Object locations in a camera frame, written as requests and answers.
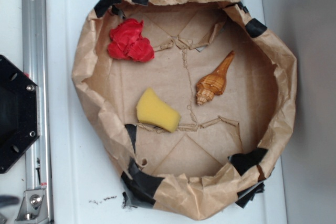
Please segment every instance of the white surface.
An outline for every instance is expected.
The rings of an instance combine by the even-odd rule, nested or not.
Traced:
[[[298,58],[297,117],[283,155],[289,224],[336,220],[336,0],[263,0]]]
[[[22,9],[21,0],[0,0],[0,54],[22,69]],[[26,190],[25,155],[6,173],[0,174],[0,195],[23,198]],[[20,204],[0,208],[0,213],[13,224]]]
[[[56,223],[191,223],[186,217],[152,209],[123,209],[120,178],[88,123],[71,69],[82,24],[99,0],[47,0],[48,73],[53,191]],[[261,0],[242,0],[263,21]],[[286,210],[281,163],[266,181],[266,193],[245,209],[231,205],[202,223],[284,224]]]

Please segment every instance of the black hexagonal plate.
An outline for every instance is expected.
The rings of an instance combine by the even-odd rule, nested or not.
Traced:
[[[38,138],[37,85],[0,55],[0,174]]]

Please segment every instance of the seashell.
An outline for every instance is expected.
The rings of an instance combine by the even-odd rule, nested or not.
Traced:
[[[196,85],[198,105],[211,101],[215,95],[223,94],[226,88],[226,73],[234,56],[235,52],[231,51],[212,73],[198,81]]]

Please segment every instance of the gray wall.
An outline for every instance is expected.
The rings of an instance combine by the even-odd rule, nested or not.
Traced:
[[[336,223],[336,0],[262,0],[298,58],[297,117],[282,155],[289,224]]]

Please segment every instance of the metal rail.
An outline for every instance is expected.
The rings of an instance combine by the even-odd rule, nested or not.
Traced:
[[[37,104],[40,137],[26,152],[26,192],[43,189],[44,195],[41,197],[47,211],[44,211],[46,216],[39,217],[38,223],[50,223],[53,220],[53,198],[48,130],[46,0],[22,0],[22,23],[23,70],[39,86]],[[29,222],[29,219],[20,221],[19,218],[16,220],[17,223],[36,223]]]

